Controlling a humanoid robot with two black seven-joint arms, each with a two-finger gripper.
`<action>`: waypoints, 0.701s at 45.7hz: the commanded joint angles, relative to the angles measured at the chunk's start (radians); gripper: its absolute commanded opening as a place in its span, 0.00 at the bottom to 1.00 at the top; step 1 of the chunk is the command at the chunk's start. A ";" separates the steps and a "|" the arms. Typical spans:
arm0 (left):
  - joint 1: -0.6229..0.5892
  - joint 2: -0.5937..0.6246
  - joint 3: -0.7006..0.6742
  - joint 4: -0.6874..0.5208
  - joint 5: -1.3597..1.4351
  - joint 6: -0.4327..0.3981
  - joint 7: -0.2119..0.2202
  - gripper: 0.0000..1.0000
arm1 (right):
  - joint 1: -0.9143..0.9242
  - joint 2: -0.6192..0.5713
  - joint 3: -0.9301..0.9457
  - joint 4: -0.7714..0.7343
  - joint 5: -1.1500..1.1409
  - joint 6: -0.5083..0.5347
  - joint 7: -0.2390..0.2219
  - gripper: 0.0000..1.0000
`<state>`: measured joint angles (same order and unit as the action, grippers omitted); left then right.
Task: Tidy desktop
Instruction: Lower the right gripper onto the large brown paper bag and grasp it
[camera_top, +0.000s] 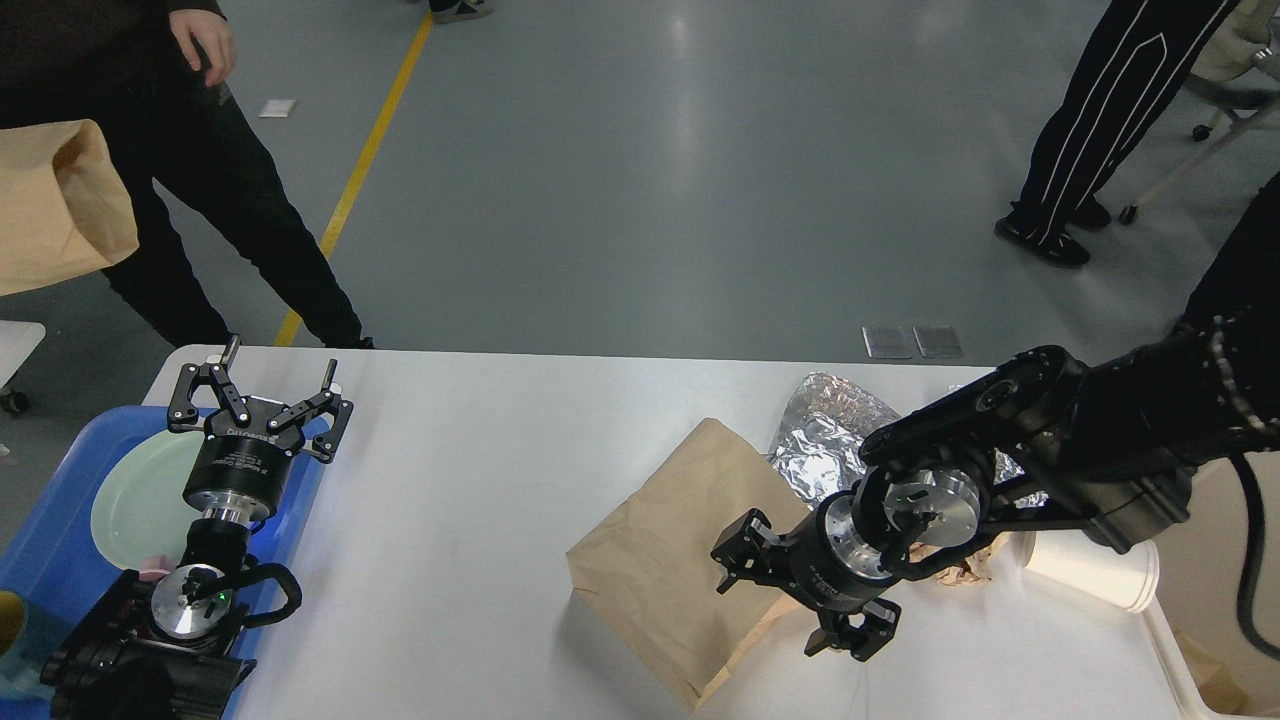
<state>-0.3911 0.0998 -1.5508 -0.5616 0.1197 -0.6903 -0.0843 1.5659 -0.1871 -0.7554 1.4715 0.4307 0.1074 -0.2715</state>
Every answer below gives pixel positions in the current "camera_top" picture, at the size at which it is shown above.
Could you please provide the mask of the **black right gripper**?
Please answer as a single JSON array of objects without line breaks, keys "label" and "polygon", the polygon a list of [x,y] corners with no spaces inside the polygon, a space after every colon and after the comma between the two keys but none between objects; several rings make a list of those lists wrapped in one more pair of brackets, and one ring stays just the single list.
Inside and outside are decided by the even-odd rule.
[{"label": "black right gripper", "polygon": [[739,582],[782,589],[819,620],[806,656],[838,650],[865,662],[895,638],[902,609],[876,600],[900,579],[859,534],[855,500],[854,493],[824,498],[785,538],[760,509],[748,510],[710,550],[722,568],[716,592],[724,594]]}]

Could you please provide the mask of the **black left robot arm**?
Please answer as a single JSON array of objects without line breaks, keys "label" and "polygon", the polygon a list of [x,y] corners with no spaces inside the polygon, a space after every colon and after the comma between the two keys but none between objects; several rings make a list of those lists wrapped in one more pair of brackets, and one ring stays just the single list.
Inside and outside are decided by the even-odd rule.
[{"label": "black left robot arm", "polygon": [[175,568],[155,580],[125,569],[45,662],[54,719],[219,719],[256,667],[241,634],[287,620],[303,594],[292,571],[251,553],[278,515],[294,461],[329,464],[355,406],[335,383],[294,404],[243,395],[230,378],[241,340],[186,364],[166,429],[201,442],[180,493],[197,512]]}]

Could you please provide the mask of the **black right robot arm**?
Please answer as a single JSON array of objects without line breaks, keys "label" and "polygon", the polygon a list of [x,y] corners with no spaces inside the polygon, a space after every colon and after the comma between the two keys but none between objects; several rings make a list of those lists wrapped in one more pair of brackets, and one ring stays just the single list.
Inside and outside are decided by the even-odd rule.
[{"label": "black right robot arm", "polygon": [[1125,553],[1189,516],[1196,470],[1228,457],[1245,496],[1236,623],[1254,624],[1265,511],[1245,456],[1277,448],[1277,181],[1270,179],[1193,291],[1171,334],[1098,366],[1027,350],[870,433],[867,477],[776,533],[753,509],[710,556],[740,582],[818,618],[805,652],[865,661],[893,639],[899,582],[955,568],[1005,533],[1080,530]]}]

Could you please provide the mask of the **person bare hand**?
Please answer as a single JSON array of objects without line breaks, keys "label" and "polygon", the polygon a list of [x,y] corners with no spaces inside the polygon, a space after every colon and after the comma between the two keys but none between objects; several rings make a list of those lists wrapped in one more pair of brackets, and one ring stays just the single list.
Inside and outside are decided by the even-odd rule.
[{"label": "person bare hand", "polygon": [[236,36],[227,19],[210,10],[178,9],[168,14],[170,32],[189,68],[206,87],[223,85],[237,65]]}]

